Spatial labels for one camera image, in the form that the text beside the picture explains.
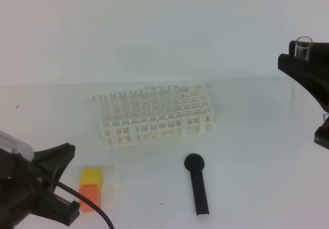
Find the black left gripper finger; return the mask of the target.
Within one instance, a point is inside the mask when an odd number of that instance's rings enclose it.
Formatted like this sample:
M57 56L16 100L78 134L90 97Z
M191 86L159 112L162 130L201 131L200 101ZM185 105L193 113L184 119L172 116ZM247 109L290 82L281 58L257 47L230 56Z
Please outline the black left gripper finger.
M75 156L76 147L65 143L50 149L34 153L32 161L39 173L46 175L52 180L59 181L66 167Z

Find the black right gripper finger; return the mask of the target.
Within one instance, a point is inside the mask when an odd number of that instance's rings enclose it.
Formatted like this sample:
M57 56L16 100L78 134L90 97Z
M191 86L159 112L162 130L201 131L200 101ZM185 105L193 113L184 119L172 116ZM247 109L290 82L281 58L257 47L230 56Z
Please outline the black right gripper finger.
M80 205L78 202L68 202L46 190L38 195L31 213L70 226L80 215L79 209Z
M307 43L291 41L289 43L288 54L292 57L295 56L296 43L298 51L302 52L302 55L307 55L307 61L310 62L328 62L328 43Z
M278 69L304 87L328 112L328 53L316 54L309 61L281 54Z

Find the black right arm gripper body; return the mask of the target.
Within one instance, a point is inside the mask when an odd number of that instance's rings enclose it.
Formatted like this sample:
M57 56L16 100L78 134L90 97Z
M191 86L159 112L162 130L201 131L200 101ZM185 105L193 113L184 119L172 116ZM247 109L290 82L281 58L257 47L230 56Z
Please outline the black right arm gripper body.
M324 120L324 123L316 130L314 143L325 149L329 149L328 116Z

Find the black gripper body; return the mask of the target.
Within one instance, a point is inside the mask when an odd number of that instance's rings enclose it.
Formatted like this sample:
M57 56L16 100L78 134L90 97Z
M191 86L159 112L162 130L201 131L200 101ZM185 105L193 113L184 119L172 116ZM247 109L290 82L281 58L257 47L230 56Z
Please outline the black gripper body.
M1 150L1 228L14 228L29 214L55 221L53 209L40 204L40 193L32 180L29 161L20 154Z

